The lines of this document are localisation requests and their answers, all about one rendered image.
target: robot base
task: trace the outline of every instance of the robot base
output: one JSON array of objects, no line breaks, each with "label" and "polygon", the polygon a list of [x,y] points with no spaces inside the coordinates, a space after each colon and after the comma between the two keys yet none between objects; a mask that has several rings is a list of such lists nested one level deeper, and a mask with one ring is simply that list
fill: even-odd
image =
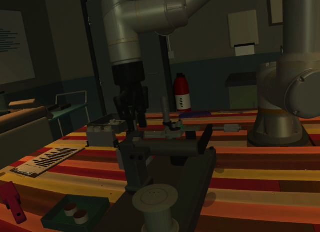
[{"label": "robot base", "polygon": [[309,142],[309,135],[305,128],[302,126],[302,138],[293,143],[287,144],[273,144],[273,143],[265,143],[257,140],[254,137],[254,130],[248,132],[248,142],[256,147],[303,147]]}]

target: paper towel dispenser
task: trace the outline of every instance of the paper towel dispenser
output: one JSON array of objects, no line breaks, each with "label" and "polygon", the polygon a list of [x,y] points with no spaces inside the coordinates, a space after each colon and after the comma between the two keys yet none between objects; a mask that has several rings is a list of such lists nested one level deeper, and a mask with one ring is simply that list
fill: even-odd
[{"label": "paper towel dispenser", "polygon": [[230,46],[236,48],[236,53],[237,48],[241,47],[242,51],[245,51],[239,55],[254,54],[254,45],[259,44],[257,11],[254,9],[229,13],[228,26]]}]

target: purple object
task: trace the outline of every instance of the purple object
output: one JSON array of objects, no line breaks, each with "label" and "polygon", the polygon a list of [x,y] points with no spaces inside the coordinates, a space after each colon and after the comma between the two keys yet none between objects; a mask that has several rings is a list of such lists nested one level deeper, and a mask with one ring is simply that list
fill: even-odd
[{"label": "purple object", "polygon": [[182,119],[182,118],[195,118],[195,117],[202,117],[202,116],[207,116],[207,115],[211,115],[211,112],[209,110],[191,112],[191,113],[182,113],[182,114],[179,114],[179,119]]}]

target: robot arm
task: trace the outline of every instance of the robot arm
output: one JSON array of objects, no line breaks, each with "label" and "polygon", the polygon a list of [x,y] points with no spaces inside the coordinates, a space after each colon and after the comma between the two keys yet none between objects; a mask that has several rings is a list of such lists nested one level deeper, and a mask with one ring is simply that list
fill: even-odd
[{"label": "robot arm", "polygon": [[114,102],[129,130],[136,130],[136,111],[140,127],[147,126],[149,107],[139,33],[172,33],[188,24],[188,19],[210,0],[102,0],[103,22],[112,62],[113,78],[120,86]]}]

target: whiteboard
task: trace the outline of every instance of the whiteboard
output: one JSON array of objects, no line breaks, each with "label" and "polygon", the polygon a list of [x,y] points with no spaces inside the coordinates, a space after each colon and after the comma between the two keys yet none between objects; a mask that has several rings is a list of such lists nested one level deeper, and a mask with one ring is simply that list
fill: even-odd
[{"label": "whiteboard", "polygon": [[35,77],[22,12],[0,10],[0,85]]}]

